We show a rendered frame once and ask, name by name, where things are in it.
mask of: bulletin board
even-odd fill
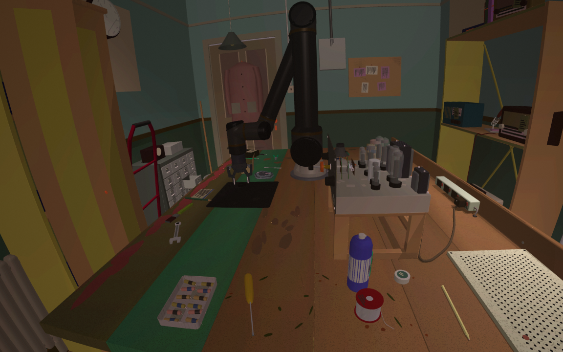
[[[349,58],[349,98],[401,96],[401,57]]]

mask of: red hand truck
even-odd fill
[[[153,161],[152,162],[148,162],[147,164],[145,164],[145,166],[141,167],[138,170],[134,170],[134,175],[137,174],[140,170],[143,170],[144,168],[148,167],[149,165],[153,164],[153,170],[155,171],[155,178],[156,178],[156,196],[154,196],[154,198],[152,198],[149,202],[147,202],[147,204],[143,205],[143,209],[147,208],[147,206],[149,206],[154,200],[158,201],[158,218],[160,216],[162,216],[162,211],[160,210],[160,189],[159,189],[159,185],[158,185],[158,147],[156,145],[156,132],[153,129],[152,126],[152,122],[147,120],[147,121],[143,121],[143,122],[137,122],[137,123],[133,123],[130,129],[130,136],[128,136],[127,138],[127,151],[130,154],[130,163],[131,163],[131,139],[132,137],[134,137],[134,130],[138,127],[143,127],[143,126],[147,126],[149,125],[149,129],[152,132],[152,145],[153,145]]]

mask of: white perforated panel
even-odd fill
[[[524,249],[447,254],[513,350],[563,351],[563,281],[556,274]]]

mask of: clock face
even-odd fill
[[[108,10],[108,13],[103,15],[103,20],[106,25],[106,35],[109,38],[118,36],[121,31],[121,18],[116,7],[109,0],[92,0],[93,5],[103,7]]]

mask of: power strip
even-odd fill
[[[446,177],[436,177],[436,185],[449,194],[456,204],[459,203],[460,199],[463,199],[464,204],[460,206],[463,206],[466,210],[471,212],[479,210],[479,201],[474,196],[471,196],[468,192],[458,187],[455,183],[449,181]]]

